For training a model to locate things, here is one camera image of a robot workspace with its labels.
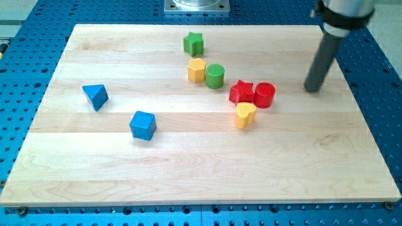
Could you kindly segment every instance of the wooden cutting board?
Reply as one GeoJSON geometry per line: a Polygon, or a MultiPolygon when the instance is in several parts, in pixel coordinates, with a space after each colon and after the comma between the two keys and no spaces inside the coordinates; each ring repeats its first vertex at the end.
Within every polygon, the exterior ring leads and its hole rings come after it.
{"type": "Polygon", "coordinates": [[[1,197],[13,206],[396,201],[401,195],[334,63],[319,94],[303,89],[318,26],[77,25],[1,197]],[[189,31],[211,90],[187,80],[189,31]],[[269,109],[234,126],[229,89],[271,82],[269,109]],[[83,85],[104,84],[95,112],[83,85]],[[137,110],[156,116],[151,141],[132,137],[137,110]]]}

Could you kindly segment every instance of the blue pegboard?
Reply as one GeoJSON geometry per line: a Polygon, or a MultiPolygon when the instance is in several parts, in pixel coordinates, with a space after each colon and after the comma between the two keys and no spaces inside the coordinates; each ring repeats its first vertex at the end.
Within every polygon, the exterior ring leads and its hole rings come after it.
{"type": "MultiPolygon", "coordinates": [[[[0,60],[0,180],[6,180],[76,23],[321,24],[311,1],[231,1],[223,15],[164,15],[160,0],[39,0],[0,60]]],[[[337,61],[399,189],[402,81],[367,29],[337,61]]],[[[402,202],[163,207],[0,207],[0,225],[402,225],[402,202]]]]}

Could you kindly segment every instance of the red star block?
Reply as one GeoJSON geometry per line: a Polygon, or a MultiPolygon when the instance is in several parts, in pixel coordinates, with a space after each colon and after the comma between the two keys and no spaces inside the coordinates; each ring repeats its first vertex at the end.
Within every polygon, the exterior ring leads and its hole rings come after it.
{"type": "Polygon", "coordinates": [[[229,94],[229,100],[236,105],[241,102],[252,103],[253,97],[253,83],[243,82],[242,80],[238,80],[237,84],[231,87],[229,94]]]}

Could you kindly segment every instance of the blue cube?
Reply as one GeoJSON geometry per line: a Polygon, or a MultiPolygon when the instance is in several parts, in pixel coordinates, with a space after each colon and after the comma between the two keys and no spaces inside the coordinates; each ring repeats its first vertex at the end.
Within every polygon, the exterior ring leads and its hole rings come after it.
{"type": "Polygon", "coordinates": [[[133,137],[150,141],[156,130],[155,115],[137,111],[131,119],[130,129],[133,137]]]}
{"type": "Polygon", "coordinates": [[[87,94],[95,111],[98,111],[109,99],[104,85],[84,85],[82,89],[87,94]]]}

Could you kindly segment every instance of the green cylinder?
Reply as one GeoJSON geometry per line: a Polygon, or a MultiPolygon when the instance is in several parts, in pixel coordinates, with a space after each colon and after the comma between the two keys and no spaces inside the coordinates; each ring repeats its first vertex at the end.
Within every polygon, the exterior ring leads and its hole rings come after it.
{"type": "Polygon", "coordinates": [[[207,78],[205,83],[211,89],[219,89],[224,85],[225,68],[219,64],[207,67],[207,78]]]}

